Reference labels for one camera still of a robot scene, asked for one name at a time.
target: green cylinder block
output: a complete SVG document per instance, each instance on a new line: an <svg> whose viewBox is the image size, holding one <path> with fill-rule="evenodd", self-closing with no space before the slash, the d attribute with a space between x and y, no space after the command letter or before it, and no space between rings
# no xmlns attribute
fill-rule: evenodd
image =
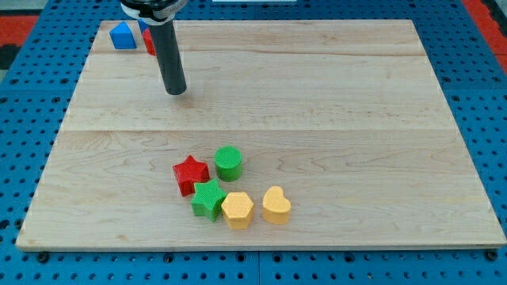
<svg viewBox="0 0 507 285"><path fill-rule="evenodd" d="M241 153L234 146L223 146L215 153L215 167L218 177L227 182L237 180L242 174Z"/></svg>

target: yellow hexagon block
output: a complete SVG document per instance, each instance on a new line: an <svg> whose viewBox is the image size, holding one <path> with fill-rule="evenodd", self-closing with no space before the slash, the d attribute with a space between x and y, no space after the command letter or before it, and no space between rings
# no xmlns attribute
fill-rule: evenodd
<svg viewBox="0 0 507 285"><path fill-rule="evenodd" d="M272 186L262 200L262 218L275 225L283 225L291 216L291 201L284 197L280 186Z"/></svg>
<svg viewBox="0 0 507 285"><path fill-rule="evenodd" d="M222 203L222 212L231 230L245 230L254 218L254 202L245 192L231 192Z"/></svg>

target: red surface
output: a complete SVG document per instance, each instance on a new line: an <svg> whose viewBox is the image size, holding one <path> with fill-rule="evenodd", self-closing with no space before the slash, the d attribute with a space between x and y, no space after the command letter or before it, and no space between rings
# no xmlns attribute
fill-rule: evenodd
<svg viewBox="0 0 507 285"><path fill-rule="evenodd" d="M22 46L39 16L1 16L0 46L15 44Z"/></svg>
<svg viewBox="0 0 507 285"><path fill-rule="evenodd" d="M153 40L151 39L150 29L145 29L143 32L144 45L150 55L155 55L155 47L153 46Z"/></svg>
<svg viewBox="0 0 507 285"><path fill-rule="evenodd" d="M173 166L173 171L182 196L196 192L194 183L209 181L208 165L204 162L196 161L192 155L189 155L182 163Z"/></svg>
<svg viewBox="0 0 507 285"><path fill-rule="evenodd" d="M498 23L490 16L490 10L481 0L463 0L463 4L471 15L482 36L497 56L501 67L507 73L507 62L503 55L507 55L507 38L500 31Z"/></svg>

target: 3d printed block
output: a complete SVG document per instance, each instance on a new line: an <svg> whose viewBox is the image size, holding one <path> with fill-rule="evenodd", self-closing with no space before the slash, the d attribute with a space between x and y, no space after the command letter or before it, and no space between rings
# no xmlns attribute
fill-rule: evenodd
<svg viewBox="0 0 507 285"><path fill-rule="evenodd" d="M245 192L231 192L222 203L222 212L231 230L246 230L254 217L254 202Z"/></svg>
<svg viewBox="0 0 507 285"><path fill-rule="evenodd" d="M195 183L196 195L190 202L193 214L205 216L214 222L219 215L223 200L227 196L224 190L220 189L219 181L212 179L206 183Z"/></svg>
<svg viewBox="0 0 507 285"><path fill-rule="evenodd" d="M223 146L215 153L216 174L223 181L235 181L242 174L241 153L233 146Z"/></svg>
<svg viewBox="0 0 507 285"><path fill-rule="evenodd" d="M122 21L109 32L112 44L115 49L134 49L136 48L134 36L127 23Z"/></svg>
<svg viewBox="0 0 507 285"><path fill-rule="evenodd" d="M209 181L208 165L196 161L192 155L189 155L182 163L173 166L173 171L182 196L195 192L194 183Z"/></svg>
<svg viewBox="0 0 507 285"><path fill-rule="evenodd" d="M153 40L151 39L150 29L145 29L143 32L144 45L150 55L155 55L155 47L153 46Z"/></svg>
<svg viewBox="0 0 507 285"><path fill-rule="evenodd" d="M137 20L137 24L139 25L139 30L141 33L148 29L148 24L141 19Z"/></svg>
<svg viewBox="0 0 507 285"><path fill-rule="evenodd" d="M280 186L272 186L262 200L262 218L276 225L288 222L291 216L291 201L284 197Z"/></svg>

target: blue pegboard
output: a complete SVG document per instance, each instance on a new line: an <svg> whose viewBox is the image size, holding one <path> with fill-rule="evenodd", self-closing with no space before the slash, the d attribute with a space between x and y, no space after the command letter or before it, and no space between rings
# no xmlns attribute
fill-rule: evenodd
<svg viewBox="0 0 507 285"><path fill-rule="evenodd" d="M412 19L505 230L507 78L460 1L299 0L178 19ZM50 0L0 85L0 283L507 283L507 251L23 253L14 246L101 20L117 0Z"/></svg>

